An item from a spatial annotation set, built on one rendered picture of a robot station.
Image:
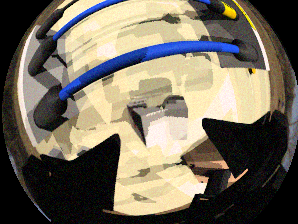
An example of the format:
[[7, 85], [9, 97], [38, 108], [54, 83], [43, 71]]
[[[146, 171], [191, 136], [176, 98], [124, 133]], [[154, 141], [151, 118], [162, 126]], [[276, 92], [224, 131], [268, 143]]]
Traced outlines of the yellow short cylinder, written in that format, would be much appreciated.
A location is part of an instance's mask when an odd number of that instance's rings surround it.
[[255, 75], [255, 69], [254, 68], [247, 68], [247, 71], [249, 71], [250, 73], [254, 73], [254, 75]]

